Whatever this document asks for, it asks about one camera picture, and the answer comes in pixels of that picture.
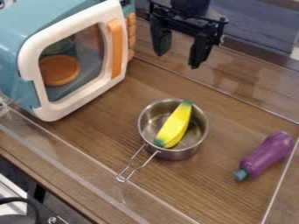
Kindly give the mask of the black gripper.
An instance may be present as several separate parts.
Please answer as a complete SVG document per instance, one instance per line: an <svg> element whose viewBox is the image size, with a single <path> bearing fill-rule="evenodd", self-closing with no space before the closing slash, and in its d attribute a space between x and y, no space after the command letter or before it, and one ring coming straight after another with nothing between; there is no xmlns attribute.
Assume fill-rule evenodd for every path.
<svg viewBox="0 0 299 224"><path fill-rule="evenodd" d="M197 69L210 57L213 46L222 42L229 18L211 7L211 0L150 0L149 17L158 56L171 48L173 30L187 35L199 33L189 59L191 69Z"/></svg>

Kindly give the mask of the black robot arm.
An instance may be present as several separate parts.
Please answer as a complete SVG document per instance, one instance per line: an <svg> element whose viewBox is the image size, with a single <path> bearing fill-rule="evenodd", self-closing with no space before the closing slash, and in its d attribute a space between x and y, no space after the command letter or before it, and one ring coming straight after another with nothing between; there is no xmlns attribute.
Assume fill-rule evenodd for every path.
<svg viewBox="0 0 299 224"><path fill-rule="evenodd" d="M163 56L171 49L174 32L194 37L189 66L197 69L214 46L223 43L230 20L211 8L211 0L150 0L149 22L154 51Z"/></svg>

